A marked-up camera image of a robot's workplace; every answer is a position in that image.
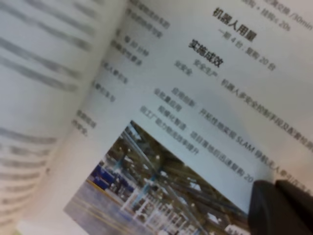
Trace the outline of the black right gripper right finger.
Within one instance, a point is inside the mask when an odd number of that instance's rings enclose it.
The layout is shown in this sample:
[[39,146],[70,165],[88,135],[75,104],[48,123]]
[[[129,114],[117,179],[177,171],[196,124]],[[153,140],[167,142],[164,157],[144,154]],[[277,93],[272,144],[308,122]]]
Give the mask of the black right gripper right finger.
[[288,181],[279,180],[276,188],[283,194],[298,218],[313,231],[313,197]]

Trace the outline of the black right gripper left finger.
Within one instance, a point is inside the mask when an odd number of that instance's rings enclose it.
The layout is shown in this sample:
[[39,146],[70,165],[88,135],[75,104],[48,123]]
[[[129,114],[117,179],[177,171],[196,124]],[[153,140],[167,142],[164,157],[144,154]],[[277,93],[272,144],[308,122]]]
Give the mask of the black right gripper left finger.
[[313,233],[298,218],[275,183],[263,180],[253,184],[247,221],[252,235],[311,235]]

